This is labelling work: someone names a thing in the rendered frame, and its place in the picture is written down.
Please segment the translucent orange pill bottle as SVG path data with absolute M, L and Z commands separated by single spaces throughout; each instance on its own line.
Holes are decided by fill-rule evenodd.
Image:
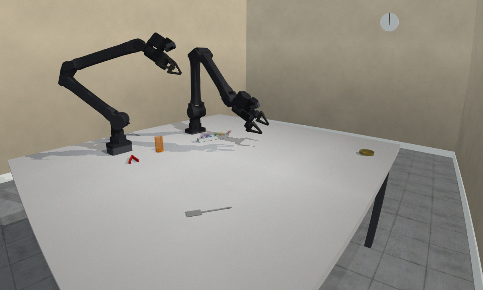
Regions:
M 164 151 L 163 147 L 163 137 L 162 136 L 155 136 L 155 147 L 156 147 L 156 152 L 161 153 Z

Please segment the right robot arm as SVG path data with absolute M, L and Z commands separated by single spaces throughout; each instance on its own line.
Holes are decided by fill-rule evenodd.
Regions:
M 153 48 L 156 47 L 156 48 Z M 151 38 L 145 43 L 145 41 L 137 38 L 127 41 L 123 44 L 106 48 L 102 51 L 98 51 L 80 58 L 73 59 L 72 61 L 65 61 L 60 69 L 60 76 L 58 84 L 75 93 L 79 98 L 101 113 L 111 125 L 111 137 L 110 143 L 106 143 L 107 147 L 115 149 L 117 147 L 123 147 L 131 145 L 131 140 L 126 139 L 123 127 L 128 126 L 129 116 L 125 112 L 119 112 L 114 107 L 109 106 L 94 93 L 89 91 L 83 85 L 81 85 L 74 75 L 77 70 L 100 64 L 101 62 L 111 60 L 127 54 L 136 52 L 144 52 L 144 55 L 151 59 L 152 54 L 159 57 L 162 52 L 171 51 L 176 48 L 175 42 L 169 38 L 164 38 L 158 33 L 153 33 Z M 122 129 L 122 130 L 121 130 Z

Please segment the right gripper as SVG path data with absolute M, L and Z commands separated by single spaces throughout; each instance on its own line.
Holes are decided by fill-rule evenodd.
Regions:
M 162 68 L 164 70 L 166 68 L 168 68 L 169 70 L 166 73 L 169 73 L 169 74 L 178 74 L 178 75 L 182 74 L 182 72 L 180 71 L 177 63 L 174 60 L 172 60 L 172 58 L 170 58 L 164 52 L 159 57 L 157 57 L 154 54 L 152 54 L 151 60 L 153 60 L 153 62 L 155 62 L 155 64 L 157 66 L 159 66 L 160 68 Z M 171 65 L 170 66 L 166 66 L 167 64 L 171 64 Z M 179 73 L 172 72 L 172 70 L 175 69 L 175 66 L 178 69 Z

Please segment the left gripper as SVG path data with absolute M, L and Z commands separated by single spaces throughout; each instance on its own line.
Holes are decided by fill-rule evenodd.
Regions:
M 242 111 L 241 111 L 241 112 L 242 112 Z M 241 112 L 240 112 L 240 114 L 241 114 Z M 269 122 L 267 121 L 267 119 L 266 119 L 266 117 L 265 117 L 265 114 L 264 114 L 262 111 L 260 111 L 260 112 L 259 112 L 258 110 L 256 110 L 256 111 L 255 111 L 255 112 L 254 112 L 254 113 L 253 113 L 253 114 L 252 114 L 252 115 L 251 115 L 251 116 L 248 118 L 248 120 L 247 120 L 247 119 L 245 119 L 245 118 L 244 118 L 243 116 L 241 116 L 240 114 L 239 114 L 239 117 L 243 118 L 243 120 L 245 120 L 245 121 L 246 121 L 246 123 L 245 123 L 244 127 L 246 127 L 246 131 L 247 131 L 247 132 L 252 132 L 252 133 L 258 133 L 258 134 L 262 134 L 262 131 L 260 130 L 260 128 L 259 128 L 259 127 L 256 125 L 256 123 L 253 121 L 253 119 L 254 119 L 254 118 L 257 118 L 257 119 L 256 119 L 256 122 L 262 123 L 262 124 L 267 125 L 267 126 L 269 125 Z M 262 120 L 260 120 L 260 118 L 261 118 L 261 117 L 263 117 L 263 118 L 265 119 L 266 123 L 265 123 L 265 122 L 263 122 Z M 254 127 L 255 127 L 255 128 L 256 128 L 256 129 L 257 129 L 259 132 L 258 132 L 258 131 L 255 131 L 255 130 L 252 130 L 252 127 L 253 127 L 253 126 L 254 126 Z

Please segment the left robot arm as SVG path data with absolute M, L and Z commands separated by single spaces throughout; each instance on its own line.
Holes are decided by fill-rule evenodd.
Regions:
M 200 86 L 200 63 L 202 63 L 213 80 L 220 93 L 221 99 L 227 107 L 232 107 L 232 111 L 239 116 L 248 120 L 260 106 L 259 101 L 251 97 L 246 91 L 239 91 L 238 94 L 220 73 L 219 69 L 212 60 L 213 54 L 208 48 L 194 48 L 188 53 L 191 65 L 191 101 L 188 104 L 187 115 L 190 118 L 189 128 L 185 132 L 196 133 L 205 131 L 205 127 L 201 127 L 200 118 L 206 114 L 204 102 L 201 102 L 201 86 Z M 195 106 L 200 105 L 200 106 Z

